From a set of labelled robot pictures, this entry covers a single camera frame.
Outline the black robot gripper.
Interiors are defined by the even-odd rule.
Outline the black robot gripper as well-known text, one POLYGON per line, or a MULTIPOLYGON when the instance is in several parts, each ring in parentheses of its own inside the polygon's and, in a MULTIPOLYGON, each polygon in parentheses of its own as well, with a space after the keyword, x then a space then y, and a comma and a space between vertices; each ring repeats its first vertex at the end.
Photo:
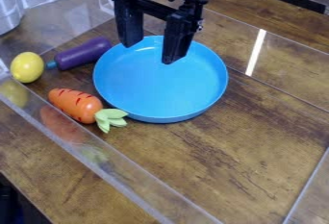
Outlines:
POLYGON ((202 16, 209 0, 182 0, 178 9, 166 7, 155 0, 114 0, 115 23, 121 43, 125 47, 135 45, 145 37, 143 14, 166 20, 162 62, 171 64, 186 56, 194 37, 194 20, 202 16))

